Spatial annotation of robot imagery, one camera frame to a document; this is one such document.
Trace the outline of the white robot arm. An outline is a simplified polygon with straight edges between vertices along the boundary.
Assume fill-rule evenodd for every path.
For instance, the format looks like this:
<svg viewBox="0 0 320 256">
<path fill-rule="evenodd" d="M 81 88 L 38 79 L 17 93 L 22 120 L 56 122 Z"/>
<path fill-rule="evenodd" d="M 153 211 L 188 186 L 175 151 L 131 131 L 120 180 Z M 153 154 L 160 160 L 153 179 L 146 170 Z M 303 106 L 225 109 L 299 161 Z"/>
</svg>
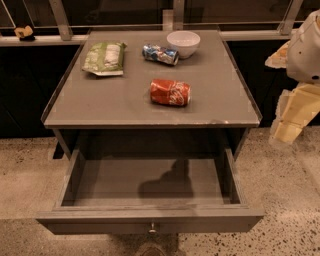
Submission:
<svg viewBox="0 0 320 256">
<path fill-rule="evenodd" d="M 270 144 L 290 145 L 320 113 L 320 10 L 312 12 L 265 65 L 285 68 L 298 82 L 292 91 L 282 91 L 270 128 Z"/>
</svg>

